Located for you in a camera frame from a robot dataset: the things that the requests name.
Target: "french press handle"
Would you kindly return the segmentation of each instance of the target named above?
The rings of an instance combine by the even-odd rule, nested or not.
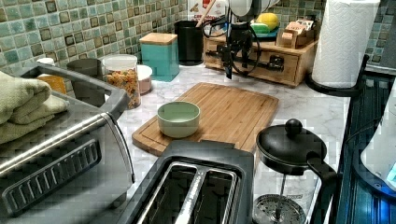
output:
[[[337,173],[316,152],[309,152],[306,155],[306,163],[321,180],[320,190],[309,224],[322,224],[335,193]]]

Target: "toaster oven handle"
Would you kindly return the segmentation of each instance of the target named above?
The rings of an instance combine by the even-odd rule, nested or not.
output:
[[[15,74],[15,77],[35,78],[42,74],[52,74],[59,77],[65,77],[72,81],[84,81],[88,83],[90,89],[96,89],[103,93],[107,93],[109,97],[100,109],[110,113],[115,120],[121,116],[130,100],[126,91],[123,89],[116,88],[96,78],[88,77],[81,73],[65,70],[49,64],[35,63],[33,67],[22,68],[18,74]]]

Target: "french press lid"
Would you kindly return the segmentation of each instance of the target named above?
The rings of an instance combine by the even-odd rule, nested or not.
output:
[[[256,142],[262,162],[284,175],[302,175],[309,169],[307,157],[323,160],[327,154],[324,142],[297,119],[262,130]]]

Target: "teal canister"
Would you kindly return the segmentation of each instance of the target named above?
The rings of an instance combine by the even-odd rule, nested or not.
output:
[[[172,81],[179,73],[177,35],[151,33],[139,41],[142,62],[151,67],[152,79]]]

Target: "yellow fruit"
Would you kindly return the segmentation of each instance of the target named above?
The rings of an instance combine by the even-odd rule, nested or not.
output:
[[[268,28],[270,28],[270,30],[274,30],[279,25],[279,20],[277,19],[277,15],[269,12],[260,14],[256,22],[266,24]]]

